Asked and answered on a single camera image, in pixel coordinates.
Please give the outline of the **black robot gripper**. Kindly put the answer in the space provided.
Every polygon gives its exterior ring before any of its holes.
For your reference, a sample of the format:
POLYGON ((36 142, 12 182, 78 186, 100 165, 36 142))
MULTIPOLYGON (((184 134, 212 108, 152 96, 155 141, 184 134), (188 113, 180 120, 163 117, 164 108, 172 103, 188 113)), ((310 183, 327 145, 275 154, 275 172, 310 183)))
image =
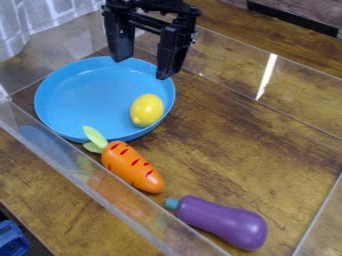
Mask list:
POLYGON ((168 79, 180 71, 189 46, 196 41, 195 24, 200 15, 199 8, 184 0, 105 0, 104 28, 113 61, 118 63, 133 56, 135 27, 130 20, 152 33, 164 27, 157 44, 156 78, 168 79), (164 27, 159 20, 145 16, 148 12, 175 14, 172 23, 179 27, 164 27))

